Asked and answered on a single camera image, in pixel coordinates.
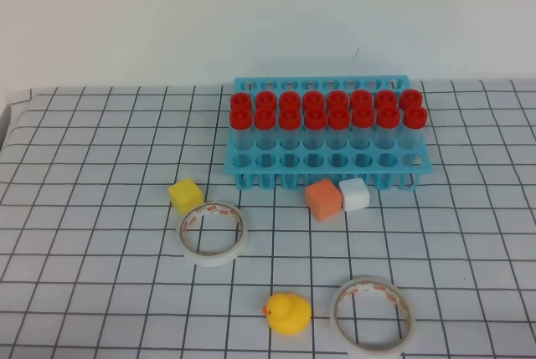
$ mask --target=rubber duck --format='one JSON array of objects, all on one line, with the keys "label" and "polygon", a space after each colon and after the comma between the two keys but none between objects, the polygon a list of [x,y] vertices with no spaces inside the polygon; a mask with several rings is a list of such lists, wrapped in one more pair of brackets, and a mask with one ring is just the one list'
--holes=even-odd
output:
[{"label": "rubber duck", "polygon": [[292,336],[303,331],[311,320],[311,305],[299,295],[273,294],[262,308],[273,331]]}]

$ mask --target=white tape roll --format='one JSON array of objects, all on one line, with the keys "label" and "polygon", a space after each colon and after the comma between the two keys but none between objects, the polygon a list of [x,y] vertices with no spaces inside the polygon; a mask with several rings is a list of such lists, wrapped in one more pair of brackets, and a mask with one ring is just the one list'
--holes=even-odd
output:
[{"label": "white tape roll", "polygon": [[[188,231],[188,228],[194,223],[200,222],[201,218],[207,214],[218,214],[222,216],[230,215],[236,220],[238,230],[240,231],[239,238],[234,246],[226,252],[213,254],[200,253],[190,249],[186,245],[186,232]],[[217,267],[219,265],[230,263],[244,251],[248,238],[248,229],[245,225],[243,214],[237,207],[222,202],[206,202],[194,207],[192,211],[184,216],[181,223],[177,226],[177,232],[181,245],[183,246],[184,257],[192,263],[202,267]]]},{"label": "white tape roll", "polygon": [[[338,323],[337,310],[338,306],[345,298],[351,299],[355,294],[361,293],[380,293],[389,299],[393,304],[399,308],[399,313],[405,321],[406,332],[402,339],[396,341],[394,344],[385,346],[359,345],[354,342],[353,339],[346,336]],[[411,303],[404,296],[402,292],[389,282],[376,277],[360,277],[353,280],[349,280],[346,284],[341,286],[335,296],[329,309],[329,322],[337,336],[344,342],[346,346],[346,352],[349,356],[353,357],[382,357],[382,358],[396,358],[404,351],[408,343],[413,338],[415,333],[415,311],[411,307]]]}]

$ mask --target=white wall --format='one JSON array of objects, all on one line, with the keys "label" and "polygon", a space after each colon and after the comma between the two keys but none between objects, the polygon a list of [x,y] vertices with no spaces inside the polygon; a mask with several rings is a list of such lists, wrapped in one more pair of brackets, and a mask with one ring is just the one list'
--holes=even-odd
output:
[{"label": "white wall", "polygon": [[535,6],[534,0],[0,0],[0,90],[212,84],[250,74],[534,76]]}]

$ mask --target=red test tube cap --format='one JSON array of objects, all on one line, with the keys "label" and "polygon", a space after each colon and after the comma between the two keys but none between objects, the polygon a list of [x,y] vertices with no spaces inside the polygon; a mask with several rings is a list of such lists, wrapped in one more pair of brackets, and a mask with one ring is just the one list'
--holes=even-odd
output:
[{"label": "red test tube cap", "polygon": [[372,106],[372,94],[367,90],[355,90],[350,96],[350,106],[353,110],[357,106]]},{"label": "red test tube cap", "polygon": [[352,124],[355,127],[362,129],[372,127],[374,124],[374,109],[372,106],[358,106],[354,108],[352,113]]},{"label": "red test tube cap", "polygon": [[310,110],[311,108],[324,109],[324,95],[320,91],[310,90],[303,95],[303,110]]},{"label": "red test tube cap", "polygon": [[248,93],[236,93],[231,96],[231,110],[251,110],[251,97]]},{"label": "red test tube cap", "polygon": [[387,105],[378,110],[378,126],[384,129],[394,129],[399,125],[400,111],[396,106]]},{"label": "red test tube cap", "polygon": [[380,110],[387,105],[396,107],[396,94],[391,90],[378,91],[378,94],[374,98],[374,108]]},{"label": "red test tube cap", "polygon": [[253,124],[250,110],[232,110],[229,113],[229,123],[236,131],[245,131]]},{"label": "red test tube cap", "polygon": [[286,131],[294,131],[302,124],[302,116],[299,110],[285,108],[279,111],[279,127]]},{"label": "red test tube cap", "polygon": [[311,108],[305,113],[305,127],[312,131],[320,131],[326,127],[326,111],[319,108]]},{"label": "red test tube cap", "polygon": [[258,108],[255,110],[253,120],[257,129],[269,131],[276,127],[276,112],[267,107]]},{"label": "red test tube cap", "polygon": [[411,106],[422,105],[422,94],[418,90],[407,89],[400,95],[399,107],[401,110],[407,110]]},{"label": "red test tube cap", "polygon": [[270,108],[274,110],[277,107],[277,97],[269,90],[261,91],[255,97],[255,108]]},{"label": "red test tube cap", "polygon": [[348,108],[343,106],[333,107],[327,115],[327,126],[335,131],[347,129],[350,126],[350,111]]},{"label": "red test tube cap", "polygon": [[426,126],[428,112],[422,106],[411,106],[404,113],[404,125],[410,129],[422,129]]},{"label": "red test tube cap", "polygon": [[333,90],[330,91],[327,95],[327,109],[332,110],[333,108],[342,106],[343,108],[348,108],[348,94],[342,90]]},{"label": "red test tube cap", "polygon": [[292,109],[299,110],[300,105],[300,95],[296,91],[285,91],[279,96],[279,109]]}]

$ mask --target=test tube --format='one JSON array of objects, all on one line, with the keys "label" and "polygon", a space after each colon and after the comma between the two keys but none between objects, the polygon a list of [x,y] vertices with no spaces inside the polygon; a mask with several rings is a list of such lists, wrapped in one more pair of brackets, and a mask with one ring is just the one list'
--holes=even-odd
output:
[{"label": "test tube", "polygon": [[411,106],[422,105],[422,94],[418,90],[407,89],[400,95],[399,107],[405,111]]},{"label": "test tube", "polygon": [[348,94],[342,90],[330,91],[327,95],[327,110],[338,107],[348,109]]},{"label": "test tube", "polygon": [[302,118],[299,110],[285,108],[279,112],[279,127],[281,129],[281,147],[293,150],[298,147],[300,140],[300,125]]},{"label": "test tube", "polygon": [[[343,105],[333,107],[327,116],[327,146],[333,150],[344,148],[346,146],[349,126],[350,112],[348,108]],[[343,161],[343,155],[338,153],[333,154],[332,166],[342,167],[343,165],[346,165],[346,162]]]},{"label": "test tube", "polygon": [[398,136],[399,145],[407,149],[416,148],[419,145],[422,129],[425,127],[427,120],[428,112],[422,106],[407,108]]},{"label": "test tube", "polygon": [[279,96],[279,109],[300,110],[300,95],[296,91],[285,91]]},{"label": "test tube", "polygon": [[251,110],[251,97],[248,93],[239,92],[231,96],[231,110]]},{"label": "test tube", "polygon": [[387,150],[394,145],[396,127],[400,122],[400,111],[392,105],[387,105],[378,111],[374,144],[382,150]]},{"label": "test tube", "polygon": [[[234,147],[237,150],[247,150],[253,144],[253,120],[251,119],[250,110],[232,110],[229,113],[229,123],[233,132]],[[248,157],[240,154],[238,166],[246,167]]]},{"label": "test tube", "polygon": [[350,95],[350,107],[355,110],[358,106],[372,106],[372,94],[367,90],[355,90]]},{"label": "test tube", "polygon": [[381,90],[374,97],[374,108],[381,110],[384,106],[396,107],[396,94],[391,90]]},{"label": "test tube", "polygon": [[[305,114],[305,137],[303,146],[309,150],[319,149],[324,142],[324,130],[326,128],[327,115],[324,109],[311,108]],[[310,154],[309,167],[322,165],[322,157],[319,154]]]},{"label": "test tube", "polygon": [[[253,120],[257,146],[261,150],[270,150],[276,145],[276,112],[270,108],[259,108],[255,110]],[[260,160],[263,167],[271,167],[272,162],[269,154],[263,154]]]},{"label": "test tube", "polygon": [[370,145],[373,124],[374,110],[371,106],[357,106],[353,109],[350,132],[350,144],[353,148],[364,150]]},{"label": "test tube", "polygon": [[276,95],[269,90],[261,91],[255,97],[255,108],[269,108],[276,110],[277,107],[277,98]]},{"label": "test tube", "polygon": [[319,110],[324,109],[324,95],[320,91],[310,90],[303,95],[303,100],[301,102],[303,106],[303,111],[308,111],[312,108],[317,108]]}]

